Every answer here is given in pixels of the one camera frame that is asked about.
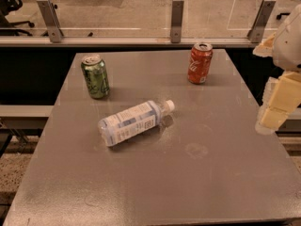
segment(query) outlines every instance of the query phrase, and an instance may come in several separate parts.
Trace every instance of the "can top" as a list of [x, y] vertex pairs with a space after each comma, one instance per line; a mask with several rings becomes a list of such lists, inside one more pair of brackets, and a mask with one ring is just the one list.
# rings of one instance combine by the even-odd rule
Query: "can top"
[[99, 55], [92, 55], [92, 56], [84, 56], [82, 62], [86, 65], [95, 65], [101, 62], [101, 57]]
[[210, 51], [213, 49], [213, 46], [207, 42], [200, 42], [194, 45], [195, 49], [200, 51]]

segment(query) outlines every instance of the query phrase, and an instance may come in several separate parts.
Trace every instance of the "glass panel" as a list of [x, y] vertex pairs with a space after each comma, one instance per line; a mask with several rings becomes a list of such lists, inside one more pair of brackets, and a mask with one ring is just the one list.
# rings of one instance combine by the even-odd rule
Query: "glass panel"
[[52, 0], [65, 36], [165, 37], [169, 0]]
[[20, 28], [30, 32], [33, 36], [40, 36], [46, 31], [46, 26], [41, 18], [40, 9], [37, 4], [37, 0], [22, 0], [23, 6], [16, 11], [11, 11], [7, 16], [6, 20], [10, 23], [16, 23], [21, 21], [30, 21], [34, 23], [34, 27], [31, 28], [29, 24], [18, 24], [15, 28]]
[[[183, 0], [183, 38], [245, 38], [254, 23], [262, 0]], [[299, 0], [276, 0], [266, 26], [265, 37], [276, 31]], [[41, 36], [46, 31], [37, 0], [23, 0], [24, 6], [11, 12], [10, 22], [30, 20], [18, 27]], [[51, 0], [66, 37], [169, 38], [172, 0]]]
[[[257, 13], [260, 9], [262, 0], [234, 0], [228, 22], [228, 31], [233, 31], [235, 37], [246, 37], [247, 32], [251, 29]], [[272, 14], [265, 27], [264, 37], [275, 32], [283, 22], [277, 19], [281, 12], [290, 12], [300, 1], [298, 0], [273, 0], [276, 1]]]

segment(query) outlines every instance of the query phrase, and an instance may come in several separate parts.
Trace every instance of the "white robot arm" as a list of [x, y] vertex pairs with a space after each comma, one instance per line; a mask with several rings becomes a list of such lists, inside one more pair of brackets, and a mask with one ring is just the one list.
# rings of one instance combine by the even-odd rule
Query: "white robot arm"
[[279, 79], [269, 78], [262, 97], [256, 130], [261, 134], [275, 132], [301, 104], [301, 5], [294, 8], [276, 35], [254, 50], [266, 57], [270, 52], [274, 64], [284, 70]]

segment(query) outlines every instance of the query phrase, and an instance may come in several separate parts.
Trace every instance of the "white bottle cap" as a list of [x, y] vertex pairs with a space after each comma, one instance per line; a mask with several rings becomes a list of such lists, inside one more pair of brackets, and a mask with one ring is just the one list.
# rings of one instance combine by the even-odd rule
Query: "white bottle cap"
[[175, 109], [175, 104], [173, 103], [173, 101], [168, 100], [168, 101], [166, 101], [166, 104], [169, 107], [169, 112], [171, 112], [171, 111], [173, 111]]

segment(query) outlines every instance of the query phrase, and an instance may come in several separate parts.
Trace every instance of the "water bottle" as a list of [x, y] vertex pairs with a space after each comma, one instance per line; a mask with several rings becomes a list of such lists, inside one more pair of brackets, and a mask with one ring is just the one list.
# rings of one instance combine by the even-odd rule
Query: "water bottle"
[[175, 105], [170, 100], [162, 104], [147, 101], [101, 119], [98, 128], [106, 146], [111, 147], [158, 125], [174, 109]]

